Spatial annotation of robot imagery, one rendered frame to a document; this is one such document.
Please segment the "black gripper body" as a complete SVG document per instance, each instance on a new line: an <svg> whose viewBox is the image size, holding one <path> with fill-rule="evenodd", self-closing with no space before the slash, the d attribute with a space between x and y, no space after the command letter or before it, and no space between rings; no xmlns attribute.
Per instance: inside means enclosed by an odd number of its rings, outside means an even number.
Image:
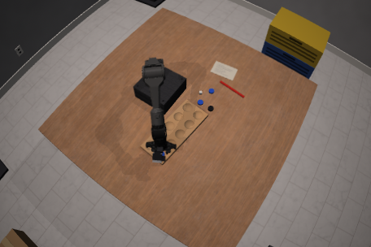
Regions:
<svg viewBox="0 0 371 247"><path fill-rule="evenodd" d="M146 143L146 147L147 148L151 147L152 149L157 150L157 147L159 147L159 146L157 146L154 141L151 141L151 142ZM173 144L173 143L170 143L170 142L167 141L164 146L160 146L160 147L163 147L164 151L165 150L170 150L170 149L175 149L176 150L177 149L177 144Z"/></svg>

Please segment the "cream sheet of paper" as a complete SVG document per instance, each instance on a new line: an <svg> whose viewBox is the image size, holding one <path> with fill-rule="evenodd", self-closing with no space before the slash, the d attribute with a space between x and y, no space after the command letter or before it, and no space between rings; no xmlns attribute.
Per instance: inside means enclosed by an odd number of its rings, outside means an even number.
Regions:
<svg viewBox="0 0 371 247"><path fill-rule="evenodd" d="M237 70L236 68L233 68L233 67L230 67L228 65L225 65L223 63L220 63L220 62L215 62L214 66L212 67L211 69L211 72L219 75L219 76L223 76L227 79L230 79L230 80L233 80L236 73L237 73Z"/></svg>

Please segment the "tan tray with round pockets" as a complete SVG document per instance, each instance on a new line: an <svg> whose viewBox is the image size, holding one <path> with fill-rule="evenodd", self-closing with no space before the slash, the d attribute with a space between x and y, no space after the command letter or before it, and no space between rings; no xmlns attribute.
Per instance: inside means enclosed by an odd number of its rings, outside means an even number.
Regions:
<svg viewBox="0 0 371 247"><path fill-rule="evenodd" d="M177 149L171 149L171 153L166 154L166 161L178 150L178 148L190 137L199 125L208 117L208 114L198 108L189 100L185 100L164 122L167 129L167 141L177 144ZM153 141L150 135L140 146L151 157L154 152L151 147L146 148L146 143ZM164 165L166 161L162 161Z"/></svg>

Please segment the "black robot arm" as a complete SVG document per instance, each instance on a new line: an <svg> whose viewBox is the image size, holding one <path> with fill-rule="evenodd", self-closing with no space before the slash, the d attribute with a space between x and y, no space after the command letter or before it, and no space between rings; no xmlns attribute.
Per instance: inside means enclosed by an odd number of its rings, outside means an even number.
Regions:
<svg viewBox="0 0 371 247"><path fill-rule="evenodd" d="M157 60L157 58L149 58L149 60L145 61L145 64L146 65L142 66L142 80L150 89L153 107L151 110L151 135L155 144L159 146L152 155L152 162L162 163L162 161L165 162L165 156L162 156L164 148L160 146L164 146L167 142L167 129L164 122L164 110L160 108L160 86L165 80L164 61Z"/></svg>

